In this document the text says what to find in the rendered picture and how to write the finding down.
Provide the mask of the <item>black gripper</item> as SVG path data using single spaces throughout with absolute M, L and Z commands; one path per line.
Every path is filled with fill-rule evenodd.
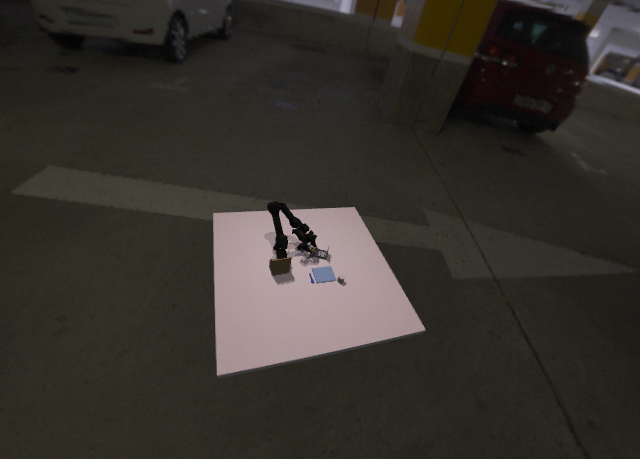
M 314 235 L 314 236 L 312 236 L 312 238 L 307 239 L 307 241 L 305 241 L 305 240 L 303 239 L 303 235 L 305 236 L 306 234 L 305 234 L 305 233 L 302 233 L 302 234 L 298 237 L 298 238 L 299 238 L 298 240 L 301 240 L 301 242 L 302 242 L 302 243 L 301 243 L 301 244 L 299 244 L 299 246 L 297 247 L 297 249 L 298 249 L 298 250 L 301 250 L 301 249 L 302 249 L 302 250 L 305 250 L 305 251 L 307 251 L 307 252 L 312 253 L 312 251 L 309 249 L 309 247 L 308 247 L 307 243 L 309 243 L 309 242 L 310 242 L 310 244 L 311 244 L 314 248 L 315 248 L 315 247 L 317 247 L 317 245 L 316 245 L 316 243 L 315 243 L 315 240 L 316 240 L 317 236 L 316 236 L 316 235 Z

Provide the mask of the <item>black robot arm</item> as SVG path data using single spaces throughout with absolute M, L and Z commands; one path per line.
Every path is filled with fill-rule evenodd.
M 277 256 L 276 259 L 287 258 L 287 251 L 285 249 L 287 249 L 287 246 L 288 246 L 288 239 L 287 239 L 287 236 L 283 234 L 282 225 L 279 217 L 280 210 L 288 218 L 291 227 L 297 228 L 292 230 L 292 234 L 295 233 L 295 235 L 299 237 L 302 233 L 305 233 L 306 235 L 305 236 L 303 235 L 303 239 L 305 241 L 307 241 L 307 239 L 310 239 L 312 238 L 312 236 L 314 236 L 313 235 L 314 232 L 312 230 L 309 231 L 309 226 L 306 225 L 306 223 L 303 224 L 298 218 L 296 218 L 291 213 L 291 211 L 287 208 L 285 203 L 280 203 L 277 201 L 269 202 L 267 205 L 267 208 L 269 213 L 272 215 L 275 232 L 276 232 L 275 245 L 273 247 L 273 249 L 276 250 L 276 256 Z M 308 231 L 309 233 L 307 234 L 306 232 Z

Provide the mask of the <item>blue flat square slab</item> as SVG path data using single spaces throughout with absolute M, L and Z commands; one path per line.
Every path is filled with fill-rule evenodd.
M 336 281 L 332 267 L 312 268 L 316 283 Z

